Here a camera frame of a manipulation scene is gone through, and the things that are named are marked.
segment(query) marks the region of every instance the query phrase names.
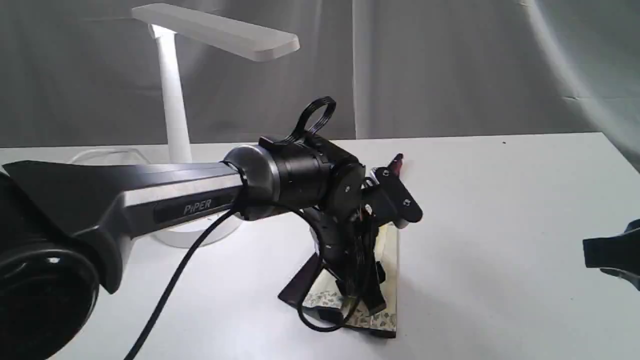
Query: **robotic arm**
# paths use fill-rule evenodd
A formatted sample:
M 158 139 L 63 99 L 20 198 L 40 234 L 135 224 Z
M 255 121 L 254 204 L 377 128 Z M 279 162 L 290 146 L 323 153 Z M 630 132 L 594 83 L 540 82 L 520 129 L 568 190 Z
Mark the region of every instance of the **robotic arm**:
M 305 129 L 323 106 L 324 115 Z M 316 135 L 334 109 L 330 97 L 318 99 L 285 140 L 261 138 L 258 145 L 231 150 L 219 163 L 4 165 L 9 176 L 0 173 L 3 352 L 8 349 L 12 359 L 51 356 L 88 320 L 100 285 L 109 293 L 118 290 L 135 238 L 228 210 L 258 220 L 302 209 L 296 213 L 314 229 L 321 265 L 337 278 L 343 295 L 360 299 L 379 292 L 371 262 L 378 227 L 404 227 L 419 221 L 422 211 L 387 168 L 366 177 L 355 156 Z M 385 308 L 383 299 L 371 299 L 364 299 L 370 313 Z

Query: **white desk lamp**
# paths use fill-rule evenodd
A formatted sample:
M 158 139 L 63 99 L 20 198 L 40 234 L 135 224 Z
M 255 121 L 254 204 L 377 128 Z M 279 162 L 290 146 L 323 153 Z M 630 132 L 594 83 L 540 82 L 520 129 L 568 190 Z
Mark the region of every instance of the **white desk lamp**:
M 164 102 L 164 121 L 172 163 L 190 163 L 191 144 L 187 127 L 182 85 L 175 53 L 176 33 L 201 41 L 253 61 L 277 59 L 300 48 L 298 37 L 275 29 L 228 19 L 169 4 L 149 4 L 131 10 L 135 19 L 149 24 L 156 39 Z M 189 247 L 219 215 L 161 231 L 156 236 L 176 247 Z M 224 238 L 241 221 L 229 218 L 209 235 L 203 245 Z

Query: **white table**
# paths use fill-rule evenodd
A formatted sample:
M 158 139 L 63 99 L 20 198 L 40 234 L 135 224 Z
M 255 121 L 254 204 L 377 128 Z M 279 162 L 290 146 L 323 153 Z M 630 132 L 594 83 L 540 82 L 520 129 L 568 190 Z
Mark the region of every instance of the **white table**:
M 313 251 L 306 224 L 284 215 L 200 249 L 139 359 L 638 358 L 640 293 L 582 255 L 583 238 L 640 218 L 640 176 L 602 134 L 338 144 L 370 166 L 403 152 L 424 210 L 401 231 L 397 339 L 313 332 L 276 298 Z M 194 158 L 217 161 L 232 146 L 194 145 Z M 166 159 L 166 147 L 139 148 Z M 79 150 L 6 149 L 0 163 Z M 120 290 L 100 294 L 53 359 L 123 358 L 183 253 L 140 240 Z

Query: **lamp base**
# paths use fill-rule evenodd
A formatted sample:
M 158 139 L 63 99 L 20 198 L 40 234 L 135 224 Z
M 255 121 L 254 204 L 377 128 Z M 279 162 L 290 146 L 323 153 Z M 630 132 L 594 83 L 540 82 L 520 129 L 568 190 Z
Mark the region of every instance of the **lamp base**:
M 159 231 L 155 234 L 156 238 L 172 247 L 179 247 L 182 249 L 188 249 L 193 245 L 198 236 L 205 231 L 209 225 L 216 221 L 222 214 L 211 215 L 210 217 L 202 218 L 188 224 L 172 227 Z M 220 224 L 205 241 L 202 242 L 201 247 L 212 244 L 216 241 L 222 240 L 231 233 L 233 233 L 242 224 L 242 220 L 237 217 L 230 217 L 222 224 Z

